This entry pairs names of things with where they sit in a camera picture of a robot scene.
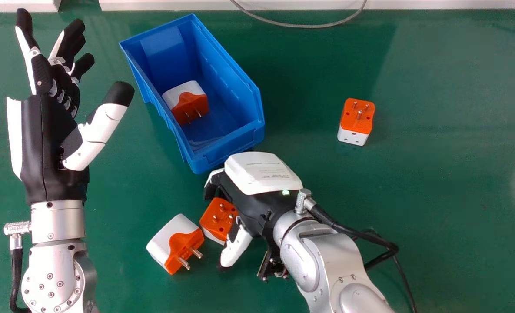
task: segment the plug inside blue bin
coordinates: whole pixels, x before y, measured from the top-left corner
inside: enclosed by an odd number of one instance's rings
[[[143,101],[165,119],[194,173],[263,140],[259,89],[194,14],[124,40],[120,47]],[[192,80],[207,94],[209,113],[180,126],[162,94]]]

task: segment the green surface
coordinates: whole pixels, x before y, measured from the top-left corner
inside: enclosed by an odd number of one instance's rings
[[[96,65],[82,79],[80,116],[113,81],[134,83],[120,40],[186,14],[61,9],[34,14],[34,33],[48,53],[60,30],[84,20],[84,51]],[[345,14],[265,15],[321,22]],[[374,226],[399,244],[421,312],[515,312],[515,11],[367,11],[328,30],[278,28],[240,12],[198,16],[261,89],[267,126],[256,150],[276,153],[341,222]],[[0,312],[10,287],[2,227],[29,218],[7,143],[4,97],[28,93],[13,23],[0,14]],[[376,103],[361,148],[336,140],[347,97]],[[199,219],[207,176],[182,162],[139,93],[91,177],[87,241],[103,312],[307,311],[292,280],[257,280],[261,241],[228,273],[217,272],[220,247],[210,241],[191,271],[173,277],[146,253],[176,214]],[[368,259],[381,252],[360,248]],[[393,264],[370,276],[396,311],[410,311]]]

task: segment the metal prong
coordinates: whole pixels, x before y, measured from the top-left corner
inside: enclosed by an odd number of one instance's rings
[[[183,267],[186,268],[186,270],[189,271],[189,264],[188,264],[188,261],[184,260],[183,258],[181,257],[178,257],[178,262],[180,262],[182,264]]]
[[[192,251],[193,255],[196,256],[197,258],[201,258],[203,256],[203,253],[201,253],[199,250],[197,249],[194,249],[194,248],[191,248],[190,247],[190,251]]]

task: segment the robotic arm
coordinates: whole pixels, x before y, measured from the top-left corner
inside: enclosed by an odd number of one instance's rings
[[[232,155],[207,180],[205,198],[214,196],[232,202],[239,212],[218,262],[220,270],[233,266],[252,238],[262,237],[268,251],[257,276],[267,281],[269,276],[292,275],[311,313],[394,313],[367,276],[360,251],[347,235],[351,229],[329,218],[274,154]],[[385,243],[392,249],[388,257],[398,251]]]
[[[31,221],[4,226],[10,237],[13,312],[98,312],[96,270],[87,256],[84,203],[88,165],[102,150],[132,101],[134,88],[112,85],[87,122],[74,117],[80,103],[78,83],[94,64],[87,53],[81,20],[74,20],[45,58],[33,38],[31,16],[17,11],[17,41],[27,69],[31,96],[7,98],[13,172],[25,186]],[[22,239],[30,233],[29,268],[21,282],[27,309],[17,307],[22,271]]]

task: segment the orange and white plug adapter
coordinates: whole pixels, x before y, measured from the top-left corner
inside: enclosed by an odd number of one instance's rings
[[[163,93],[163,99],[180,125],[209,113],[207,95],[194,80],[168,89]]]
[[[233,204],[222,198],[214,198],[199,219],[199,225],[207,238],[223,245],[236,216],[238,210]]]
[[[365,145],[367,137],[373,129],[374,114],[375,104],[373,102],[354,98],[346,99],[337,134],[339,141],[353,145]]]
[[[146,246],[152,258],[174,275],[180,267],[190,269],[188,258],[194,254],[201,258],[198,248],[203,244],[203,232],[183,214],[170,220]]]

